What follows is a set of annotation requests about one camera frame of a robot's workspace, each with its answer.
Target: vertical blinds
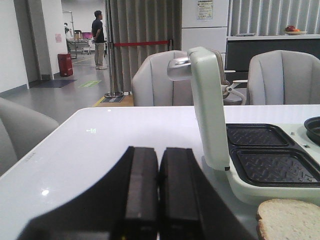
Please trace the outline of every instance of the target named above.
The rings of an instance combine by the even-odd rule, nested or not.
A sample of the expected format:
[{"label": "vertical blinds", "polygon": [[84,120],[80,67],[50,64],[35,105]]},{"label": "vertical blinds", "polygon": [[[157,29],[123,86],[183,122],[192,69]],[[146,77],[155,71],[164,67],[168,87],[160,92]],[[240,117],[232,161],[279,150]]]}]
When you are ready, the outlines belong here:
[{"label": "vertical blinds", "polygon": [[320,0],[230,0],[229,35],[283,35],[287,25],[320,33]]},{"label": "vertical blinds", "polygon": [[[114,43],[173,39],[180,48],[181,0],[110,0]],[[167,45],[114,47],[117,81],[131,91],[131,79],[147,56],[167,51]]]}]

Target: plate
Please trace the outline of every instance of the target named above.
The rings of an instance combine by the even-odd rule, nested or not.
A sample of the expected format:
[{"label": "plate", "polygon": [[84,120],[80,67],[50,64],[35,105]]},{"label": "plate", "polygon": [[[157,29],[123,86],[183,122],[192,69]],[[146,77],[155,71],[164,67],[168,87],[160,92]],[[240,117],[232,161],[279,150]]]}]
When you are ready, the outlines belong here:
[{"label": "plate", "polygon": [[306,31],[284,31],[288,35],[303,35],[306,34]]}]

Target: white bread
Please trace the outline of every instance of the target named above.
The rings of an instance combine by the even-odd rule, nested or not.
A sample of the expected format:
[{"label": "white bread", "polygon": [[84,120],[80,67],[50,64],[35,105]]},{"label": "white bread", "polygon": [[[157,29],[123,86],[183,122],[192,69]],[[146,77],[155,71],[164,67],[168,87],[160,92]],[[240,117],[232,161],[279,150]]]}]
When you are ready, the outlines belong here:
[{"label": "white bread", "polygon": [[257,220],[261,240],[320,240],[320,207],[312,203],[268,200],[258,207]]}]

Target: red trash bin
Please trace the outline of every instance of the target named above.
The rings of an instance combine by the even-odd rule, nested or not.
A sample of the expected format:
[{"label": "red trash bin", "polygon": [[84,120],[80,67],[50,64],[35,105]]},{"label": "red trash bin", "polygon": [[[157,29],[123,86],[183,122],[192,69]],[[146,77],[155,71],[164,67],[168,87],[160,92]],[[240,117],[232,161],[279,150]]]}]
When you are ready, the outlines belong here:
[{"label": "red trash bin", "polygon": [[70,53],[59,53],[58,63],[61,77],[68,77],[74,74]]}]

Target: white wall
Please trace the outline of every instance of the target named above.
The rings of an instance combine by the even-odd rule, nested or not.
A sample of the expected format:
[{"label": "white wall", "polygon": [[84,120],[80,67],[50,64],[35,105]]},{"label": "white wall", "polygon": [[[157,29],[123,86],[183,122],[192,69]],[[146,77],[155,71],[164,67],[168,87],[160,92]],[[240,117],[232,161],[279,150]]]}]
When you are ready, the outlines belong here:
[{"label": "white wall", "polygon": [[0,93],[28,84],[13,0],[0,0]]},{"label": "white wall", "polygon": [[[67,44],[62,14],[62,6],[59,0],[41,0],[44,16],[44,25],[48,43],[52,74],[59,73],[58,54],[67,53]],[[56,34],[61,34],[61,42],[56,42]]]},{"label": "white wall", "polygon": [[[91,32],[91,25],[95,20],[94,12],[100,10],[103,15],[103,25],[105,25],[105,5],[104,0],[61,0],[62,9],[71,11],[73,15],[73,24],[75,30],[82,32]],[[68,23],[71,29],[70,14],[63,14],[63,22]]]}]

